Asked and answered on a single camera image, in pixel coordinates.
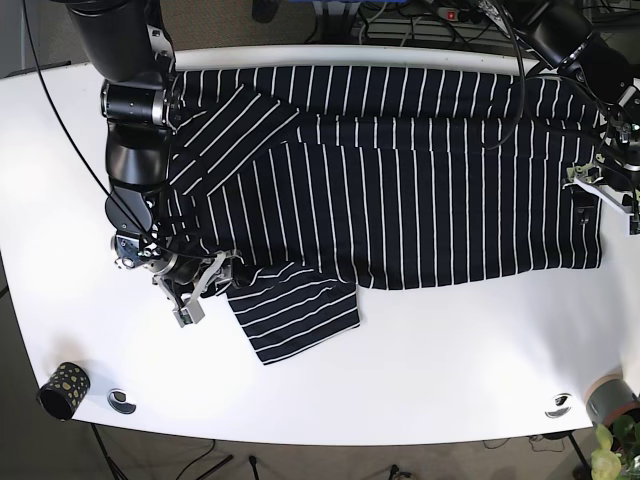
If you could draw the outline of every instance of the navy striped garment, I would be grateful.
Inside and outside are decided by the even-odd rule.
[[[357,327],[356,285],[599,266],[600,205],[580,225],[561,188],[593,147],[525,119],[483,148],[515,115],[513,82],[382,67],[182,74],[167,223],[194,252],[242,252],[249,286],[227,296],[263,363]],[[550,125],[597,119],[557,81],[528,81],[527,101]]]

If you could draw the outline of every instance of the gray flooring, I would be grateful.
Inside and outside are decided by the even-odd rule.
[[[178,49],[300,43],[313,29],[308,4],[285,2],[270,25],[249,21],[249,0],[169,0],[163,7]],[[42,2],[40,8],[42,62],[86,61],[64,8],[53,2]],[[0,288],[4,285],[0,264]],[[0,300],[0,366],[0,479],[111,478],[87,424],[58,423],[37,406],[37,385],[9,295]],[[132,480],[175,479],[184,465],[210,445],[201,439],[116,428],[103,432],[111,455]],[[576,437],[586,452],[593,448],[590,431],[577,432]],[[253,478],[247,463],[251,454],[260,460],[262,480],[387,480],[385,471],[393,463],[422,480],[560,480],[570,479],[578,464],[568,441],[531,444],[527,438],[517,438],[500,447],[501,443],[303,447],[219,441],[211,456],[182,478],[196,478],[227,453],[235,459],[211,479]]]

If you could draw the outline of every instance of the black cable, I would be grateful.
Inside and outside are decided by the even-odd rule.
[[[95,174],[95,172],[93,171],[93,169],[91,168],[91,166],[89,165],[87,160],[84,158],[84,155],[82,155],[82,152],[80,152],[80,149],[78,148],[78,146],[74,142],[73,138],[71,137],[71,134],[67,130],[67,127],[66,127],[64,121],[60,117],[60,114],[58,113],[58,109],[56,108],[55,104],[53,103],[51,95],[49,94],[49,89],[47,88],[47,84],[45,83],[44,78],[42,77],[42,69],[40,67],[40,62],[38,61],[38,56],[36,54],[36,48],[35,48],[34,43],[33,43],[33,36],[31,35],[31,26],[29,24],[29,17],[27,15],[26,0],[22,0],[22,10],[24,12],[25,26],[27,27],[27,36],[29,37],[29,44],[31,45],[31,52],[33,53],[33,60],[34,60],[34,63],[36,64],[36,72],[38,74],[38,78],[40,79],[40,84],[42,85],[42,90],[44,91],[44,93],[45,93],[45,95],[47,97],[47,100],[49,101],[49,105],[51,106],[51,109],[53,110],[53,113],[55,114],[56,119],[58,120],[58,123],[60,124],[60,127],[62,128],[62,130],[64,131],[65,135],[67,136],[67,139],[69,140],[69,143],[71,144],[71,146],[73,147],[75,152],[78,154],[78,157],[82,161],[82,163],[85,166],[85,168],[91,174],[91,177],[93,178],[93,180],[98,184],[98,186],[103,191],[103,193],[107,196],[107,198],[109,198],[110,197],[109,191],[105,188],[105,186],[102,184],[102,182],[100,181],[98,176]],[[143,238],[149,243],[156,243],[158,239],[153,238],[153,236],[148,231],[145,231],[144,228],[142,228],[142,222],[140,222],[140,220],[131,211],[129,206],[122,200],[122,198],[115,191],[113,192],[113,195],[118,200],[118,201],[114,201],[114,204],[116,205],[116,207],[118,207],[118,210],[120,210],[120,212],[133,225],[135,225],[136,228],[138,228],[138,230],[141,232],[140,234],[143,236]],[[129,213],[127,213],[120,204],[124,205],[126,207],[126,209],[129,211]],[[163,247],[163,246],[160,246],[160,245],[158,245],[158,248],[160,250],[164,250],[164,251],[166,251],[168,253],[171,253],[171,254],[174,254],[174,255],[180,255],[180,256],[183,256],[183,257],[186,257],[186,258],[193,258],[193,259],[197,259],[197,260],[205,260],[205,259],[213,259],[213,258],[215,258],[215,255],[211,255],[211,256],[189,255],[189,254],[186,254],[186,253],[181,253],[181,252],[174,251],[174,250],[172,250],[170,248]]]
[[[487,450],[497,450],[497,449],[499,449],[499,448],[504,447],[504,446],[507,444],[507,442],[508,442],[509,440],[511,440],[511,439],[510,439],[510,438],[507,438],[504,442],[502,442],[502,443],[501,443],[501,444],[499,444],[499,445],[496,445],[495,447],[489,447],[489,446],[487,446],[487,441],[486,441],[486,440],[483,440],[483,441],[482,441],[482,445],[484,445],[484,448],[486,448]]]
[[[564,452],[564,438],[562,439],[562,448],[560,450],[554,450],[552,448],[543,448],[540,450],[537,450],[535,445],[533,444],[534,442],[540,442],[542,441],[544,437],[542,435],[532,435],[530,437],[528,437],[529,440],[529,445],[531,445],[531,451],[534,453],[542,453],[542,452],[552,452],[552,453],[562,453]]]
[[[487,31],[491,28],[491,26],[492,26],[492,25],[493,25],[493,23],[489,23],[489,24],[487,24],[487,26],[486,26],[486,27],[484,27],[484,28],[482,29],[482,31],[481,31],[478,35],[476,35],[475,37],[472,37],[472,38],[467,39],[467,42],[471,43],[471,42],[473,42],[474,40],[479,39],[482,35],[484,35],[485,33],[487,33]]]
[[[213,452],[213,449],[216,448],[216,441],[213,440],[213,443],[211,444],[211,448],[209,448],[209,450],[207,450],[206,452],[204,452],[202,455],[200,455],[198,458],[196,458],[195,460],[192,460],[190,463],[187,464],[186,467],[184,467],[182,469],[182,471],[178,474],[178,476],[176,477],[176,480],[180,480],[180,477],[184,474],[184,472],[187,471],[187,469],[189,467],[191,467],[191,465],[193,465],[196,462],[199,462],[200,460],[202,460],[204,457],[206,457],[207,455],[209,455],[211,452]]]
[[[307,37],[307,39],[304,41],[304,43],[311,43],[311,40],[313,40],[313,37],[315,37],[316,33],[318,33],[318,28],[319,27],[320,27],[320,22],[318,21],[318,15],[316,15],[315,25],[313,27],[313,32],[311,32],[311,35],[309,35]]]
[[[94,437],[96,437],[96,441],[98,442],[98,446],[100,447],[100,451],[102,452],[102,456],[104,457],[105,462],[109,466],[109,470],[113,475],[114,480],[128,480],[127,476],[122,473],[120,467],[116,465],[116,462],[109,456],[109,452],[107,452],[107,448],[104,446],[104,442],[102,441],[102,437],[100,436],[100,432],[98,432],[98,428],[95,423],[91,424],[91,430],[93,431]]]
[[[522,59],[522,52],[520,51],[520,46],[518,45],[518,39],[516,38],[516,34],[513,31],[511,22],[509,21],[509,18],[507,17],[507,14],[505,13],[504,8],[502,8],[502,4],[500,3],[500,1],[499,0],[492,1],[491,3],[498,11],[498,15],[500,15],[500,18],[502,19],[502,22],[504,23],[507,29],[507,33],[509,34],[509,38],[511,39],[511,43],[513,44],[513,48],[516,53],[516,60],[518,62],[518,72],[520,75],[519,80],[522,80],[526,78],[526,75],[524,71],[524,61]],[[520,81],[520,103],[518,104],[518,111],[516,112],[516,117],[514,118],[513,123],[509,126],[509,130],[507,130],[507,133],[502,136],[502,138],[498,141],[498,143],[491,146],[487,146],[484,144],[482,145],[486,150],[494,150],[500,147],[501,145],[504,145],[513,136],[513,134],[516,131],[516,128],[518,127],[518,124],[520,123],[520,120],[522,120],[522,116],[524,115],[524,109],[526,104],[526,94],[527,94],[527,89],[526,89],[525,82]]]

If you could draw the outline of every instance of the patterned cup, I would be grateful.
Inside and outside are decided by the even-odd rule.
[[[38,390],[37,400],[49,415],[70,420],[91,387],[89,376],[75,363],[60,364]]]

